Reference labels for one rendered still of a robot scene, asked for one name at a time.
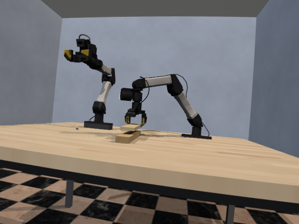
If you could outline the light wooden plank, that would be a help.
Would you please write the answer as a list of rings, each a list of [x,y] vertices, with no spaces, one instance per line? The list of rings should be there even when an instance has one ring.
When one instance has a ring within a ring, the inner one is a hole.
[[[138,138],[141,134],[141,131],[127,131],[125,133],[119,134],[115,136],[115,142],[118,143],[127,143],[129,144],[136,138]]]

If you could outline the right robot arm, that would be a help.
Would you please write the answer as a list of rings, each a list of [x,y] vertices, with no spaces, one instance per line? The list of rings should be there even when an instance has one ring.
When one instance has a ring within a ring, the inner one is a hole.
[[[93,123],[93,124],[102,124],[102,125],[113,125],[113,123],[104,123],[103,118],[106,114],[106,99],[109,93],[109,90],[115,84],[115,69],[109,68],[103,64],[101,60],[97,60],[97,48],[96,45],[91,44],[90,41],[85,41],[85,39],[76,39],[77,47],[79,47],[79,51],[92,49],[93,50],[93,58],[92,61],[87,64],[91,69],[98,70],[102,73],[102,88],[100,94],[96,101],[93,103],[93,113],[95,114],[94,122],[84,121],[84,123]],[[112,76],[108,76],[111,75]]]

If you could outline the light wooden slat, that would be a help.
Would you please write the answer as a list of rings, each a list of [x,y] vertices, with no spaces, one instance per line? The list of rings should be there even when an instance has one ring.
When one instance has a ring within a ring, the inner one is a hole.
[[[141,124],[127,124],[127,125],[121,126],[120,130],[135,131],[139,128],[141,128]]]

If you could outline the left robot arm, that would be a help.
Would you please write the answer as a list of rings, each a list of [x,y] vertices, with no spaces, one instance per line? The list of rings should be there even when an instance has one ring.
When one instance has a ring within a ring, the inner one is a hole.
[[[133,89],[121,89],[120,100],[140,102],[142,101],[142,93],[140,91],[143,91],[144,88],[167,85],[167,91],[178,101],[187,116],[188,122],[193,126],[192,134],[182,134],[182,136],[212,139],[210,136],[201,135],[201,127],[203,127],[202,119],[190,105],[183,92],[183,86],[175,74],[145,79],[149,86],[143,78],[137,79],[132,83]],[[139,110],[139,106],[135,109],[130,108],[128,117],[136,117],[136,115],[139,115]]]

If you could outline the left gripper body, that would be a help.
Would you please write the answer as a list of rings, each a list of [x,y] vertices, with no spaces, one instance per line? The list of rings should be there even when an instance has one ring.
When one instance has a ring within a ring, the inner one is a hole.
[[[140,109],[139,114],[142,114],[142,117],[145,119],[145,123],[146,123],[147,117],[146,117],[145,111],[141,110],[142,104],[140,104],[140,102],[132,102],[132,109],[135,109],[137,105],[139,105],[139,109]],[[125,121],[126,121],[127,116],[128,116],[128,112],[125,115]]]

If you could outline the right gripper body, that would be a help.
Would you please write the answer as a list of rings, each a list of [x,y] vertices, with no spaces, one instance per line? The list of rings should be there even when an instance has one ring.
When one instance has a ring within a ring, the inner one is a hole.
[[[89,60],[86,60],[85,57],[82,55],[81,51],[80,52],[75,52],[76,54],[73,54],[73,50],[71,51],[71,60],[69,60],[70,62],[75,62],[75,63],[79,63],[79,62],[83,62],[85,64],[89,64],[92,61],[92,57],[93,57],[93,50],[90,49],[89,50],[89,54],[88,54],[88,58]]]

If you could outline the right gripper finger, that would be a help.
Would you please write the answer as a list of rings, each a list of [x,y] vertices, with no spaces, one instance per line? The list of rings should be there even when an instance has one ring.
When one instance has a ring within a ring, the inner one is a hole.
[[[89,60],[89,58],[88,58],[89,50],[81,50],[81,53],[85,57],[86,60]]]
[[[69,60],[71,60],[71,51],[72,51],[72,49],[64,50],[64,56]]]

